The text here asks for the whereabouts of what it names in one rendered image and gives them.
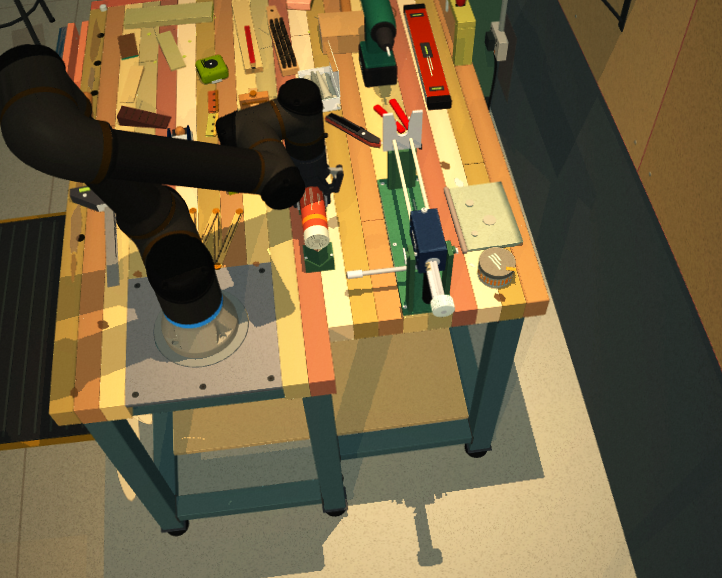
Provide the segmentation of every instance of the utility knife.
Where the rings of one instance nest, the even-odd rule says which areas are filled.
[[[370,147],[381,147],[381,139],[379,137],[371,134],[365,128],[352,123],[350,120],[345,119],[342,116],[331,113],[326,117],[326,122]]]

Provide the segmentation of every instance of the dark gray wall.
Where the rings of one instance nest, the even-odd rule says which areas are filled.
[[[637,575],[722,576],[719,365],[558,1],[508,17],[492,113]]]

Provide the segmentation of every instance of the wooden tabletop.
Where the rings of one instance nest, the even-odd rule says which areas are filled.
[[[256,89],[268,91],[269,97],[275,98],[278,88],[293,78],[282,76],[278,68],[267,32],[266,2],[251,2],[264,70],[245,74],[243,67],[237,65],[241,53],[233,11],[234,5],[238,9],[238,3],[245,1],[215,0],[213,22],[161,26],[159,32],[173,34],[186,62],[184,68],[175,71],[170,70],[157,48],[153,61],[120,58],[118,36],[133,33],[140,45],[143,34],[153,33],[124,30],[126,11],[158,4],[157,1],[139,4],[133,0],[106,0],[102,2],[108,7],[105,12],[100,10],[101,2],[93,2],[88,22],[79,31],[69,27],[73,33],[66,35],[64,59],[68,71],[81,90],[97,91],[93,96],[95,118],[109,122],[117,130],[165,137],[165,130],[117,125],[117,112],[125,104],[171,116],[171,127],[188,125],[194,139],[217,143],[216,137],[206,136],[209,90],[218,90],[219,116],[223,116],[237,110],[239,94]],[[176,3],[190,2],[160,1],[161,5]],[[430,313],[402,315],[394,274],[346,279],[348,270],[392,267],[393,263],[376,185],[376,180],[386,177],[386,154],[338,130],[329,129],[326,142],[328,164],[341,164],[345,169],[343,186],[327,209],[336,264],[333,271],[303,271],[303,233],[297,210],[272,211],[256,195],[175,187],[188,207],[197,209],[201,224],[208,221],[213,209],[220,209],[224,233],[236,211],[242,209],[243,219],[225,266],[270,261],[274,294],[283,295],[286,301],[290,297],[292,312],[277,319],[282,374],[279,386],[286,398],[336,393],[332,343],[517,319],[542,315],[547,309],[549,296],[537,255],[474,68],[453,65],[449,50],[452,41],[445,21],[439,18],[439,3],[426,3],[453,101],[449,110],[426,110],[405,28],[398,16],[401,7],[411,3],[392,0],[397,13],[394,55],[398,83],[366,88],[358,54],[337,54],[334,63],[321,51],[317,16],[324,10],[324,2],[314,0],[308,12],[286,10],[282,0],[268,2],[276,6],[287,22],[301,70],[338,67],[343,107],[338,114],[380,135],[382,121],[373,111],[375,104],[390,110],[388,102],[395,98],[407,113],[424,111],[424,146],[418,150],[418,160],[429,204],[439,210],[444,236],[455,247],[459,241],[443,187],[456,187],[459,183],[503,184],[523,240],[522,245],[511,249],[516,259],[517,281],[502,290],[488,288],[476,275],[478,252],[459,252],[450,291],[456,311],[451,317],[436,318]],[[325,4],[328,11],[339,9],[339,3],[333,0],[326,0]],[[350,4],[353,10],[361,9],[360,0]],[[73,48],[73,38],[77,49]],[[203,85],[194,63],[214,54],[223,56],[229,78],[216,85]],[[118,95],[134,74],[133,69],[139,66],[143,72],[136,101],[123,103]],[[71,187],[79,185],[70,183]],[[132,410],[125,405],[128,281],[145,277],[145,269],[135,245],[120,231],[118,253],[121,283],[108,287],[104,216],[69,201],[50,402],[50,413],[58,424],[132,416]]]

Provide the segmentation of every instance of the red-handled pliers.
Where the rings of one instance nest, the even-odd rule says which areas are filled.
[[[395,98],[392,98],[389,101],[389,104],[391,105],[391,108],[394,109],[394,112],[397,114],[401,122],[396,121],[396,130],[399,132],[399,134],[406,132],[409,129],[409,119],[404,113],[403,109],[397,102]],[[379,116],[384,116],[386,113],[386,109],[384,109],[383,106],[377,104],[374,106],[374,110],[379,114]]]

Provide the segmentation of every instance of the blue ring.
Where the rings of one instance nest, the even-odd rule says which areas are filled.
[[[211,315],[208,319],[206,319],[205,321],[201,321],[200,323],[191,323],[190,325],[185,325],[183,323],[176,323],[175,321],[171,321],[170,319],[168,319],[167,315],[164,315],[164,317],[166,318],[168,323],[175,325],[176,327],[181,327],[183,329],[195,329],[197,327],[203,327],[204,325],[208,325],[211,321],[213,321],[216,317],[218,317],[218,315],[220,315],[221,309],[223,309],[223,294],[222,293],[221,293],[221,305],[218,307],[216,312],[213,315]]]

